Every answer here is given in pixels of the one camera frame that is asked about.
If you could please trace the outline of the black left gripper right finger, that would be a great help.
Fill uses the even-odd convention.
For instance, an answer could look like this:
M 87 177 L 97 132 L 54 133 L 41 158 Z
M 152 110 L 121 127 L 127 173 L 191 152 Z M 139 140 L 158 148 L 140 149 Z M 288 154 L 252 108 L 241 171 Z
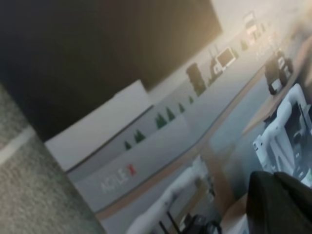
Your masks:
M 312 233 L 312 189 L 293 176 L 277 172 L 274 178 L 286 193 L 296 234 Z

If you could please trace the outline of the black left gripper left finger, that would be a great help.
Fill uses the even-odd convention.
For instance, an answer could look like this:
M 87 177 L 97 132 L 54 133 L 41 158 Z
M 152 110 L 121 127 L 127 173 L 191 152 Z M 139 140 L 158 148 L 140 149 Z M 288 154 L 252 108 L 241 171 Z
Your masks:
M 286 193 L 274 173 L 251 173 L 246 215 L 251 234 L 295 234 L 293 215 Z

